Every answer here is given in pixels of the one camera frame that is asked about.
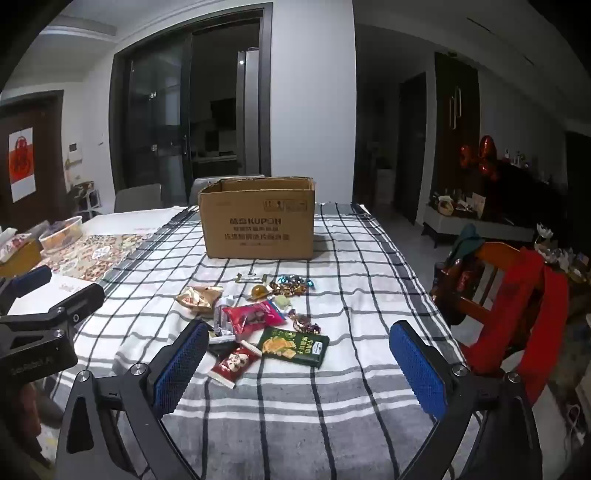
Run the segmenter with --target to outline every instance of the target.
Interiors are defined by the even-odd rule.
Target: wooden chair
[[[468,315],[485,325],[489,322],[495,321],[495,319],[491,318],[490,311],[484,308],[492,284],[495,281],[499,270],[508,270],[516,261],[517,256],[519,255],[519,250],[501,242],[486,242],[474,253],[474,255],[476,258],[493,266],[491,276],[485,285],[480,300],[475,302],[454,292],[454,287],[462,273],[461,265],[458,265],[458,268],[455,268],[456,266],[454,265],[450,267],[447,272],[444,272],[447,278],[443,280],[443,284],[438,288],[437,293],[433,295],[433,300],[435,304],[443,301],[458,312]],[[525,348],[530,330],[540,310],[543,291],[544,280],[543,277],[540,277],[530,303],[525,309],[521,321],[519,322],[513,340],[505,352],[505,357]]]

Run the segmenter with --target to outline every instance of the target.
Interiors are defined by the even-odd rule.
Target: red candy wrapper
[[[230,355],[215,365],[207,374],[222,385],[234,388],[236,380],[242,376],[251,363],[261,356],[262,352],[257,347],[243,340]]]
[[[276,327],[285,322],[284,316],[270,301],[261,301],[243,307],[223,307],[232,322],[236,338],[243,339],[265,327]]]

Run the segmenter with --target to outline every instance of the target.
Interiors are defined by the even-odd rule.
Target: snack package
[[[324,360],[329,341],[326,335],[265,328],[258,347],[263,355],[318,368]]]
[[[265,283],[267,281],[267,274],[257,275],[256,273],[239,273],[236,277],[236,283]]]
[[[180,295],[176,297],[176,300],[183,307],[187,307],[194,312],[213,313],[213,305],[222,295],[222,292],[223,288],[221,287],[195,285],[193,287],[185,287]]]
[[[247,338],[252,332],[265,327],[281,325],[284,316],[270,301],[261,301],[243,307],[223,307],[237,339]]]
[[[243,340],[235,350],[215,365],[207,374],[222,385],[234,388],[236,380],[242,376],[251,363],[261,356],[262,353],[258,348]]]
[[[10,237],[4,244],[0,245],[0,262],[5,263],[28,241],[27,233],[18,233]]]

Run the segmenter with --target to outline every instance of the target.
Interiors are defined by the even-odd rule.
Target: dining table
[[[103,306],[73,334],[78,364],[44,381],[45,394],[62,408],[81,370],[121,375],[174,342],[197,315],[176,300],[187,286],[223,287],[244,305],[252,284],[237,283],[239,274],[300,275],[313,284],[291,304],[330,339],[319,368],[263,356],[230,389],[207,375],[216,358],[206,353],[176,410],[163,417],[200,478],[397,478],[436,421],[390,351],[390,327],[406,320],[449,363],[464,361],[413,269],[361,205],[316,205],[310,260],[210,258],[198,206],[103,215],[83,230],[81,244],[94,236],[142,239],[91,280],[57,259],[51,282],[18,299],[10,312],[47,311],[91,281],[103,287]],[[95,251],[106,246],[92,245]],[[293,329],[291,322],[281,328]],[[261,333],[248,341],[256,345]],[[116,418],[138,475],[150,478],[125,414]],[[446,478],[460,475],[478,428],[473,416]]]

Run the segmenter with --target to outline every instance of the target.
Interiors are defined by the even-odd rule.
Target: white tablecloth with black stripes
[[[365,210],[317,205],[314,249],[310,261],[209,258],[199,212],[179,213],[102,281],[105,304],[77,331],[79,364],[57,376],[54,399],[65,406],[82,369],[120,374],[171,343],[192,318],[174,300],[184,286],[228,286],[250,271],[298,274],[315,289],[292,304],[330,337],[322,367],[263,358],[230,390],[205,375],[214,363],[206,354],[163,423],[201,478],[398,477],[433,419],[390,353],[390,326],[407,320],[450,362],[461,353],[417,276]],[[260,334],[249,340],[257,343]],[[119,424],[129,440],[124,420]],[[448,478],[461,471],[477,428],[473,420]],[[138,473],[149,478],[127,440]]]

